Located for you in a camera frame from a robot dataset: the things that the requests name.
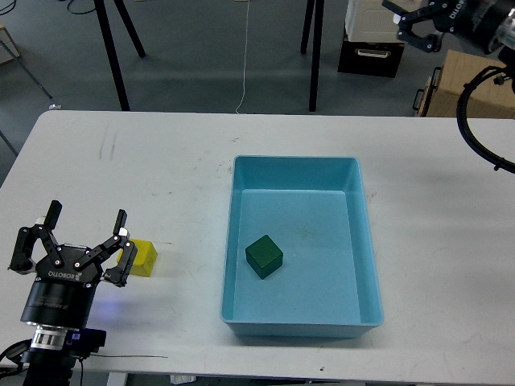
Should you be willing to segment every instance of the blue tray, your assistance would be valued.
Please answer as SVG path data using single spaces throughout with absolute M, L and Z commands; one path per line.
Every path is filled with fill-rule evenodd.
M 355 158 L 240 156 L 221 317 L 237 335 L 356 338 L 383 321 L 365 195 Z M 283 251 L 262 280 L 245 248 Z

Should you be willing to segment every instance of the black box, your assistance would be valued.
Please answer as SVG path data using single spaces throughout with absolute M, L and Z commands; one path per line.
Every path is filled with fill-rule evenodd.
M 338 72 L 394 78 L 404 43 L 349 42 L 344 34 Z

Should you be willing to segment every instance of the tripod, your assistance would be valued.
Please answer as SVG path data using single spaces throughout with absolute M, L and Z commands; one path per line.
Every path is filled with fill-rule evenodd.
M 145 57 L 145 50 L 143 49 L 142 42 L 139 40 L 138 33 L 134 28 L 132 20 L 130 20 L 129 13 L 127 12 L 126 6 L 123 0 L 113 0 L 114 5 L 118 9 L 118 13 L 122 17 L 123 23 L 126 26 L 127 32 L 132 39 L 132 43 L 138 52 L 140 58 Z M 97 17 L 104 39 L 105 50 L 107 51 L 107 58 L 109 59 L 109 65 L 111 72 L 113 73 L 114 86 L 118 94 L 118 100 L 120 101 L 120 107 L 122 111 L 130 111 L 129 100 L 127 99 L 126 87 L 123 84 L 122 71 L 120 70 L 120 64 L 118 63 L 118 57 L 116 54 L 116 48 L 114 46 L 113 34 L 109 27 L 109 19 L 107 12 L 105 11 L 105 0 L 95 0 L 95 8 L 97 8 Z

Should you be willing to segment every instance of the tabletop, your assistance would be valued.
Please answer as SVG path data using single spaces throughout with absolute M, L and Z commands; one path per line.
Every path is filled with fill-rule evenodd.
M 513 152 L 513 121 L 471 127 Z M 238 337 L 222 322 L 241 154 L 360 160 L 381 326 L 359 339 Z M 0 258 L 7 267 L 19 228 L 53 199 L 60 243 L 101 243 L 119 208 L 130 235 L 154 243 L 151 277 L 98 286 L 88 327 L 107 331 L 100 354 L 124 356 L 87 359 L 94 371 L 512 384 L 514 191 L 449 118 L 51 111 L 0 188 Z M 0 271 L 2 347 L 34 333 L 19 321 L 33 281 Z

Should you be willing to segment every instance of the gray carpet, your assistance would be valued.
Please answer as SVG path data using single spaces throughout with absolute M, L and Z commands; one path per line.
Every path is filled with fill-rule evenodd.
M 10 2 L 0 1 L 0 7 Z M 51 103 L 63 109 L 118 110 L 95 13 L 68 2 L 19 0 L 0 16 L 23 62 L 54 96 L 50 102 L 14 62 L 0 65 L 0 130 L 20 150 Z M 246 2 L 126 1 L 147 52 L 140 59 L 112 2 L 107 11 L 133 111 L 234 113 L 242 95 Z M 246 93 L 240 113 L 307 114 L 311 49 L 299 54 L 305 2 L 253 0 L 249 8 Z M 72 10 L 93 7 L 78 0 Z M 450 47 L 438 54 L 406 47 L 394 79 L 337 72 L 346 1 L 327 0 L 317 114 L 410 116 L 414 94 Z M 0 143 L 0 182 L 14 155 Z

